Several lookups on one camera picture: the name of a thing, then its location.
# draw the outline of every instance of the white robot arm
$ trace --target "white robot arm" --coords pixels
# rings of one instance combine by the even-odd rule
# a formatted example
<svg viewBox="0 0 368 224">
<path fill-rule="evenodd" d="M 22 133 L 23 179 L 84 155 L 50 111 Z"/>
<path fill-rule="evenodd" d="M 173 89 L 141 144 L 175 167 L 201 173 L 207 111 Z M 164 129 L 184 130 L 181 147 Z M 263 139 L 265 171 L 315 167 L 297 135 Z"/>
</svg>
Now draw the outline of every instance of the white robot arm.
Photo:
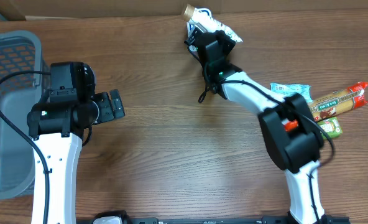
<svg viewBox="0 0 368 224">
<path fill-rule="evenodd" d="M 226 80 L 242 80 L 251 83 L 260 88 L 264 93 L 274 97 L 276 100 L 284 102 L 282 95 L 274 93 L 262 85 L 256 83 L 247 76 L 245 72 L 237 72 L 226 78 Z M 227 100 L 239 103 L 253 114 L 261 114 L 267 108 L 274 108 L 278 104 L 268 100 L 253 88 L 240 83 L 222 84 L 222 90 Z M 310 161 L 300 168 L 300 171 L 294 174 L 290 170 L 285 170 L 286 180 L 290 194 L 290 214 L 301 224 L 316 223 L 315 213 L 312 207 L 310 188 L 308 185 L 308 174 L 312 168 L 317 167 L 319 161 Z M 315 206 L 318 216 L 322 219 L 324 209 L 321 206 L 320 194 L 318 190 L 318 174 L 317 170 L 313 172 L 313 195 L 315 198 Z"/>
<path fill-rule="evenodd" d="M 258 116 L 267 151 L 286 175 L 290 194 L 288 219 L 299 224 L 314 224 L 322 220 L 324 209 L 320 202 L 316 168 L 320 164 L 319 148 L 323 146 L 323 140 L 317 128 L 287 110 L 288 107 L 292 108 L 312 121 L 313 117 L 303 97 L 295 95 L 284 98 L 256 83 L 246 72 L 229 63 L 226 57 L 235 42 L 221 30 L 210 33 L 197 24 L 185 43 L 196 47 L 199 58 L 193 56 L 203 67 L 206 90 L 200 103 L 206 92 L 212 91 L 239 103 Z M 283 125 L 288 119 L 298 120 L 299 127 L 286 131 Z"/>
<path fill-rule="evenodd" d="M 76 169 L 84 129 L 91 134 L 92 125 L 122 118 L 124 108 L 117 90 L 110 91 L 110 95 L 95 94 L 95 76 L 87 64 L 52 64 L 51 80 L 49 102 L 35 104 L 27 117 L 29 136 L 45 158 L 50 180 L 46 186 L 44 166 L 34 153 L 32 224 L 72 224 L 76 223 Z"/>
</svg>

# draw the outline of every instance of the white arm segment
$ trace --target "white arm segment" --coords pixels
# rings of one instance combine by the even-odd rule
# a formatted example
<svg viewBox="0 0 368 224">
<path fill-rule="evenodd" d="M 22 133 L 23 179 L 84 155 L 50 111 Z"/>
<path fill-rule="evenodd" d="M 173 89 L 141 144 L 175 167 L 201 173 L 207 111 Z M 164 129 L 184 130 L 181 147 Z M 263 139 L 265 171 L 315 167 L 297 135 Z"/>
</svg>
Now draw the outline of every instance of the white arm segment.
<svg viewBox="0 0 368 224">
<path fill-rule="evenodd" d="M 237 72 L 229 76 L 226 80 L 243 80 L 249 82 L 275 99 L 284 102 L 281 94 L 274 93 L 264 86 L 253 81 L 245 72 Z M 239 103 L 253 114 L 259 114 L 266 108 L 274 108 L 277 104 L 268 100 L 252 87 L 240 83 L 223 84 L 223 92 L 230 101 Z M 310 170 L 317 166 L 320 162 L 309 162 L 300 168 L 299 173 L 293 174 L 289 170 L 285 170 L 290 194 L 290 213 L 299 224 L 313 224 L 316 222 L 315 213 L 312 207 L 310 186 L 308 184 L 308 174 Z M 313 195 L 315 205 L 317 207 L 318 216 L 324 215 L 324 210 L 320 202 L 320 193 L 318 190 L 318 171 L 313 173 Z"/>
<path fill-rule="evenodd" d="M 275 99 L 284 102 L 283 95 L 274 93 L 266 87 L 258 84 L 249 78 L 246 72 L 237 72 L 229 76 L 228 80 L 243 80 L 249 82 L 258 88 L 260 88 L 264 93 L 274 97 Z M 259 114 L 263 112 L 266 108 L 276 107 L 276 103 L 268 100 L 266 97 L 261 95 L 258 91 L 254 90 L 252 87 L 243 85 L 240 83 L 225 83 L 223 86 L 223 92 L 229 101 L 239 103 L 246 109 L 248 109 L 252 114 Z"/>
<path fill-rule="evenodd" d="M 313 224 L 316 222 L 314 209 L 312 207 L 310 185 L 308 183 L 308 174 L 312 168 L 318 166 L 319 161 L 311 161 L 300 168 L 297 174 L 285 170 L 286 180 L 288 182 L 290 194 L 290 213 L 292 217 L 301 224 Z M 318 189 L 318 170 L 313 172 L 313 195 L 318 216 L 321 218 L 325 214 L 320 200 L 320 191 Z"/>
<path fill-rule="evenodd" d="M 34 141 L 42 151 L 48 165 L 52 169 L 50 177 L 50 205 L 48 210 L 49 224 L 76 223 L 75 195 L 76 169 L 82 150 L 82 140 L 70 134 L 62 138 L 61 133 L 43 134 Z M 45 176 L 43 165 L 34 151 L 35 158 L 35 192 L 32 224 L 43 223 L 45 205 Z"/>
</svg>

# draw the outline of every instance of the wooden table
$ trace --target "wooden table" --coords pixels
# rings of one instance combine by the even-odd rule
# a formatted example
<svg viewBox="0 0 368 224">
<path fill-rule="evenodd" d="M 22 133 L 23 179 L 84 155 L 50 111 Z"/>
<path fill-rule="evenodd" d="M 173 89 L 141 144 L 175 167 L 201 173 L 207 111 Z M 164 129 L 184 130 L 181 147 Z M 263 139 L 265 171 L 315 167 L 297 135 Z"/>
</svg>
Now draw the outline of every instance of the wooden table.
<svg viewBox="0 0 368 224">
<path fill-rule="evenodd" d="M 307 83 L 316 98 L 368 82 L 368 10 L 216 16 L 243 39 L 231 62 L 254 80 Z M 86 62 L 96 91 L 118 88 L 119 121 L 95 126 L 83 149 L 76 214 L 133 217 L 284 215 L 287 183 L 265 150 L 257 118 L 204 90 L 179 16 L 2 22 L 39 36 L 47 63 Z M 326 213 L 368 223 L 368 105 L 339 116 L 336 159 L 320 171 Z M 323 158 L 329 147 L 322 150 Z M 29 223 L 32 197 L 0 202 L 0 223 Z"/>
</svg>

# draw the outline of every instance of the gray plastic basket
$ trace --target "gray plastic basket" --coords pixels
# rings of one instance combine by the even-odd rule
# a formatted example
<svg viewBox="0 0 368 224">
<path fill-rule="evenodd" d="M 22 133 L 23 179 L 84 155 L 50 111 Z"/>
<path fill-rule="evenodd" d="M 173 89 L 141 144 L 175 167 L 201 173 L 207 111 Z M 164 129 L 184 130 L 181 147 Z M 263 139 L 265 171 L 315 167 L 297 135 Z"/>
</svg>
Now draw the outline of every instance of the gray plastic basket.
<svg viewBox="0 0 368 224">
<path fill-rule="evenodd" d="M 24 30 L 0 34 L 0 79 L 21 70 L 48 70 L 40 40 Z M 1 111 L 24 133 L 27 114 L 48 84 L 49 78 L 28 74 L 0 86 Z M 0 200 L 33 194 L 34 177 L 31 146 L 0 118 Z"/>
</svg>

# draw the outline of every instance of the snack package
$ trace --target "snack package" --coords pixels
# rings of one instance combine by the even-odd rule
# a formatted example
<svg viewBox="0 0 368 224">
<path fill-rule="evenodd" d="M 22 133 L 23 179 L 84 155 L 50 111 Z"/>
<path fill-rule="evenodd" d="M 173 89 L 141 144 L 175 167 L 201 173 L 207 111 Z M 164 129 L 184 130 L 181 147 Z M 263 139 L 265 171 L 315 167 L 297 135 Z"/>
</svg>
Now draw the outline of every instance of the snack package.
<svg viewBox="0 0 368 224">
<path fill-rule="evenodd" d="M 295 93 L 301 94 L 304 97 L 307 103 L 312 103 L 313 100 L 310 96 L 310 87 L 305 84 L 278 84 L 271 83 L 271 91 L 274 93 L 280 93 L 285 96 L 292 96 Z"/>
<path fill-rule="evenodd" d="M 338 114 L 354 110 L 368 103 L 365 100 L 367 82 L 359 82 L 345 90 L 335 91 L 309 103 L 315 121 L 331 118 Z"/>
<path fill-rule="evenodd" d="M 201 24 L 208 32 L 216 32 L 222 30 L 235 42 L 243 42 L 243 40 L 227 25 L 213 19 L 210 10 L 197 9 L 190 4 L 182 12 L 183 19 L 190 25 Z"/>
<path fill-rule="evenodd" d="M 340 127 L 339 121 L 337 117 L 328 118 L 326 120 L 318 122 L 318 125 L 329 135 L 330 138 L 334 139 L 339 137 L 343 131 Z"/>
</svg>

